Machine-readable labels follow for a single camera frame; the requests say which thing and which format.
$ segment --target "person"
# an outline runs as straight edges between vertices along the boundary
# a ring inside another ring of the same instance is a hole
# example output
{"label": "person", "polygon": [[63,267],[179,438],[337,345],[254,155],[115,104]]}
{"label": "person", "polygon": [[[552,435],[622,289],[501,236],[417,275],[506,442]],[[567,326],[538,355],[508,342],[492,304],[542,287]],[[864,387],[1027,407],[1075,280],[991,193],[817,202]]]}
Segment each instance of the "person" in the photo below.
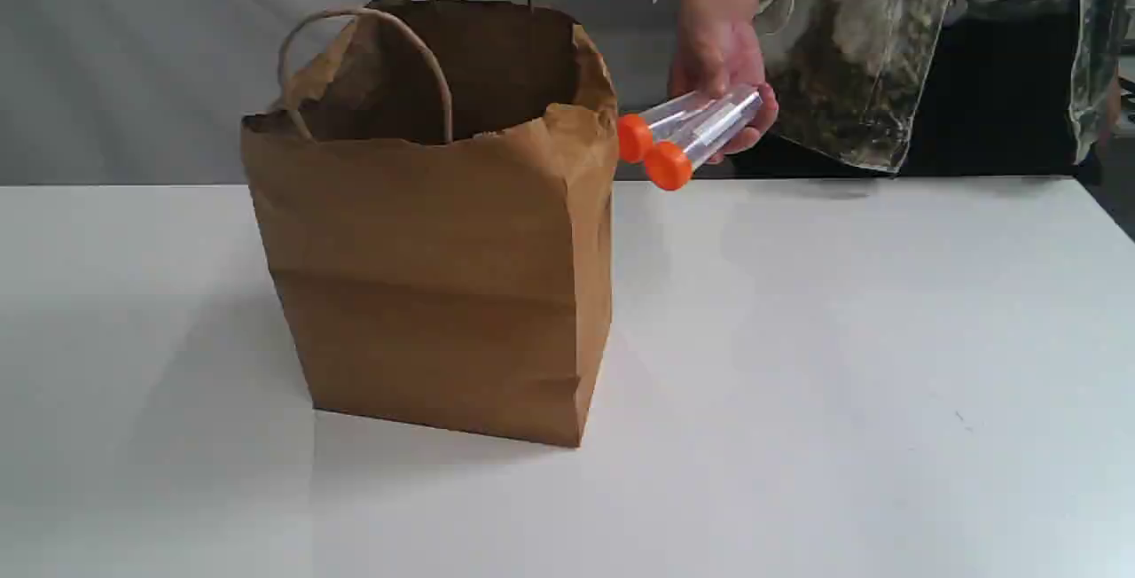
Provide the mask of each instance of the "person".
{"label": "person", "polygon": [[1127,6],[680,0],[670,91],[771,84],[725,151],[749,176],[1094,175]]}

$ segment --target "black pants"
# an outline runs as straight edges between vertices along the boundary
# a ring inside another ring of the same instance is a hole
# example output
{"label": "black pants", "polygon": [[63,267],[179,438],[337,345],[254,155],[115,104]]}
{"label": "black pants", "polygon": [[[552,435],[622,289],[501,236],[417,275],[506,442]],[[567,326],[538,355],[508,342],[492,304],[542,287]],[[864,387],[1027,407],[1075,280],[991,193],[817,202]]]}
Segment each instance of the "black pants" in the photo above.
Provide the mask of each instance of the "black pants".
{"label": "black pants", "polygon": [[[1074,166],[1068,124],[1077,22],[1068,14],[943,28],[899,174],[1074,175],[1099,183],[1094,156]],[[739,177],[880,176],[775,135],[733,161]]]}

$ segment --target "human hand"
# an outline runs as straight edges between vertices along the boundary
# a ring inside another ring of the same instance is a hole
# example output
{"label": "human hand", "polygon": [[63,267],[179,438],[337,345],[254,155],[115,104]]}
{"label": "human hand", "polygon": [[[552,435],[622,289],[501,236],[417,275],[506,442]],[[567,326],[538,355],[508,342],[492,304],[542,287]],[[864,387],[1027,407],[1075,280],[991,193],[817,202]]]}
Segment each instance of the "human hand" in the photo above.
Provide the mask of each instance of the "human hand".
{"label": "human hand", "polygon": [[760,0],[681,0],[678,17],[678,51],[670,72],[670,93],[693,90],[721,97],[731,84],[760,90],[760,111],[709,164],[722,154],[753,148],[776,122],[780,109],[772,86],[765,82],[765,60],[753,28]]}

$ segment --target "test tube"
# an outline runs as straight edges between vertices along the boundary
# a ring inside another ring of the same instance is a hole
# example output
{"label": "test tube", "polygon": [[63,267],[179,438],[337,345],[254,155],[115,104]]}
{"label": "test tube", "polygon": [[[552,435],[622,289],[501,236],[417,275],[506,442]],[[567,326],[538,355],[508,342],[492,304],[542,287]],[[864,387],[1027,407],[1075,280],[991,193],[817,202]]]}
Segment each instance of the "test tube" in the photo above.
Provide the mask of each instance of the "test tube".
{"label": "test tube", "polygon": [[760,93],[747,84],[725,92],[669,140],[657,142],[646,157],[646,173],[656,186],[676,191],[703,164],[741,133],[760,110]]}
{"label": "test tube", "polygon": [[674,134],[712,103],[713,98],[692,92],[642,112],[620,117],[619,157],[628,164],[642,161],[654,144]]}

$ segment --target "white backdrop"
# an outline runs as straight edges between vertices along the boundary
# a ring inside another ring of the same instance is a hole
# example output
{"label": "white backdrop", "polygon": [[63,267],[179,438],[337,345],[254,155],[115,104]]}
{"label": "white backdrop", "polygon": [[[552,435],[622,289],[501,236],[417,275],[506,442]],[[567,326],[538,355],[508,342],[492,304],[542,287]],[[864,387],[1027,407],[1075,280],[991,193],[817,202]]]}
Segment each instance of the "white backdrop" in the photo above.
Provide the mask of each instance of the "white backdrop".
{"label": "white backdrop", "polygon": [[[0,0],[0,184],[242,182],[237,122],[275,98],[280,37],[364,1]],[[588,27],[624,104],[663,97],[673,0],[537,3]]]}

